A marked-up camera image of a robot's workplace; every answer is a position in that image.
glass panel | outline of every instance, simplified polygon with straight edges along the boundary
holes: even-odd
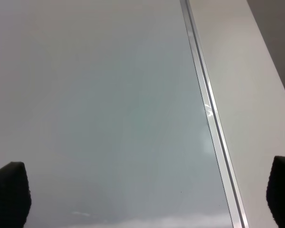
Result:
[[[26,228],[230,228],[177,0],[0,0],[0,167]]]

